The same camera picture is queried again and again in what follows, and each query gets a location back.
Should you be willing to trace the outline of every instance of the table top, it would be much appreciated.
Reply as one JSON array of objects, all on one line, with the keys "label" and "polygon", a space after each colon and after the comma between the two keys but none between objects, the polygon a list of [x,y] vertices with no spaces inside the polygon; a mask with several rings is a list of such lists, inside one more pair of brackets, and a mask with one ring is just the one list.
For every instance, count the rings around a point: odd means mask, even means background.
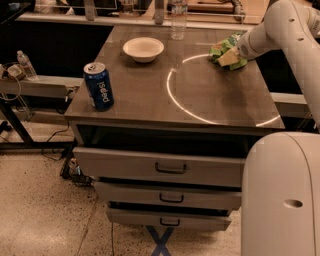
[{"label": "table top", "polygon": [[[183,40],[174,41],[169,28],[115,26],[96,58],[109,71],[113,107],[104,112],[94,109],[83,83],[65,116],[166,127],[283,129],[255,61],[229,71],[208,59],[210,46],[234,32],[187,29]],[[128,40],[141,36],[164,44],[153,62],[136,63],[122,49]]]}]

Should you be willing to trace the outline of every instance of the terrazzo floor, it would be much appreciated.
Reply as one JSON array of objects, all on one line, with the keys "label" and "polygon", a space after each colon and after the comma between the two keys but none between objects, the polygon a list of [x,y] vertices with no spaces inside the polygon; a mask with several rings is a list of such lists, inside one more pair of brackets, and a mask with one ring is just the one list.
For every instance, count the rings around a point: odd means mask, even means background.
[{"label": "terrazzo floor", "polygon": [[[37,113],[23,125],[35,141],[67,127],[63,116]],[[15,131],[1,137],[0,143],[19,140]],[[70,138],[68,129],[53,139]],[[0,151],[0,256],[240,255],[240,211],[225,232],[111,224],[94,188],[63,179],[65,159],[51,158],[35,150]]]}]

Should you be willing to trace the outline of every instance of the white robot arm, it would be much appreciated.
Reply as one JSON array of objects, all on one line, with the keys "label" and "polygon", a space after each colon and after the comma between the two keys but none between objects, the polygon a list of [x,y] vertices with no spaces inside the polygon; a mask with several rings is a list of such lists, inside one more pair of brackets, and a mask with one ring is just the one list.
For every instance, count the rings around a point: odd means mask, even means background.
[{"label": "white robot arm", "polygon": [[[319,12],[280,0],[264,22],[238,41],[256,58],[281,49],[320,127]],[[320,136],[275,133],[260,139],[246,160],[242,185],[242,256],[320,256]]]},{"label": "white robot arm", "polygon": [[264,21],[246,32],[237,47],[248,60],[281,49],[301,88],[317,127],[320,127],[320,12],[293,0],[279,0]]}]

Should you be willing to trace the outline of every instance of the white bowl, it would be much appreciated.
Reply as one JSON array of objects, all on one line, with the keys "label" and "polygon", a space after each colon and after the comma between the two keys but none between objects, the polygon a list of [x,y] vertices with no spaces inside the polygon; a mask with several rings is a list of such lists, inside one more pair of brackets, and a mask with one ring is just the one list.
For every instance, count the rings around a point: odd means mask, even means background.
[{"label": "white bowl", "polygon": [[138,37],[126,42],[123,50],[135,61],[153,61],[164,49],[163,43],[151,37]]}]

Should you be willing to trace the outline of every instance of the can lid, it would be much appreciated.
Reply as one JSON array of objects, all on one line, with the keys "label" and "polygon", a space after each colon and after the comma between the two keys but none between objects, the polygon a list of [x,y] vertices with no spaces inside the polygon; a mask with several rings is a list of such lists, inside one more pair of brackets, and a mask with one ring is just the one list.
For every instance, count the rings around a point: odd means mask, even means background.
[{"label": "can lid", "polygon": [[106,66],[101,62],[92,62],[84,66],[83,71],[89,75],[96,75],[104,71]]}]

